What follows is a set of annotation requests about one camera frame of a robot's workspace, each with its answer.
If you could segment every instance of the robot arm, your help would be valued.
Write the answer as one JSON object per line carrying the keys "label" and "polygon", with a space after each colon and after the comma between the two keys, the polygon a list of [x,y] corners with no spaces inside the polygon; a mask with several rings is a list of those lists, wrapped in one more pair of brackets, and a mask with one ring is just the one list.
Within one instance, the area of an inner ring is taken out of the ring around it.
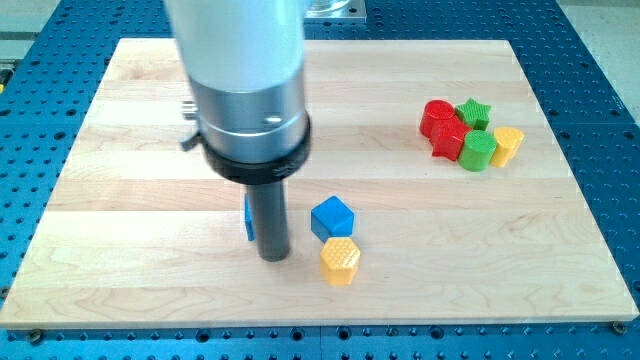
{"label": "robot arm", "polygon": [[282,180],[309,151],[303,21],[308,0],[165,0],[207,160],[247,185],[258,250],[289,252]]}

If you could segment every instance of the green block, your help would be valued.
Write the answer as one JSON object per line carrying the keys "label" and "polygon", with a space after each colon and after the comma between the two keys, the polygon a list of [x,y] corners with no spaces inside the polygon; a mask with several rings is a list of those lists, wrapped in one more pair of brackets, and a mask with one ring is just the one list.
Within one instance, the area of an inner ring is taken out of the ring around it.
{"label": "green block", "polygon": [[486,130],[489,126],[490,110],[490,105],[481,104],[470,98],[463,105],[456,106],[456,115],[474,130]]}
{"label": "green block", "polygon": [[482,130],[473,130],[464,138],[458,163],[469,171],[482,171],[489,166],[496,146],[493,135]]}

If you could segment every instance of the green cylinder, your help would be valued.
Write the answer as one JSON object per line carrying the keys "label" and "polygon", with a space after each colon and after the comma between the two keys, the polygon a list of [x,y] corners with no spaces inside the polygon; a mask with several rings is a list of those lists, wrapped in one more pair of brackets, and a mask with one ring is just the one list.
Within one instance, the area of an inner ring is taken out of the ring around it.
{"label": "green cylinder", "polygon": [[489,166],[491,156],[496,151],[496,139],[482,130],[473,130],[464,137],[464,145],[458,163],[469,171],[482,171]]}

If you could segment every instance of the yellow cylinder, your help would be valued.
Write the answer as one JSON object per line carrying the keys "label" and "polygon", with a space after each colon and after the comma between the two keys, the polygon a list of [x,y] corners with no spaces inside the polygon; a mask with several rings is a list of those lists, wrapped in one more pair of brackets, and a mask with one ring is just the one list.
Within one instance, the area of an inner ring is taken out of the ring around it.
{"label": "yellow cylinder", "polygon": [[495,167],[504,167],[516,156],[524,140],[524,133],[512,127],[499,127],[493,131],[493,137],[496,138],[498,145],[490,163]]}

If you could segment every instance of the yellow block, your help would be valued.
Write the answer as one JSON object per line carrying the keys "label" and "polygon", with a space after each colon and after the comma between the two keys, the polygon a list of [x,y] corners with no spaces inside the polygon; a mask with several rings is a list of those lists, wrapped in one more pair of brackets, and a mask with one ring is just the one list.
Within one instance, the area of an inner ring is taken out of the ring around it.
{"label": "yellow block", "polygon": [[350,285],[358,265],[360,249],[351,238],[329,238],[320,252],[320,272],[331,285]]}
{"label": "yellow block", "polygon": [[491,165],[495,167],[504,167],[509,160],[516,156],[524,133],[512,127],[500,127],[493,130],[493,137],[496,138],[498,146],[491,157]]}

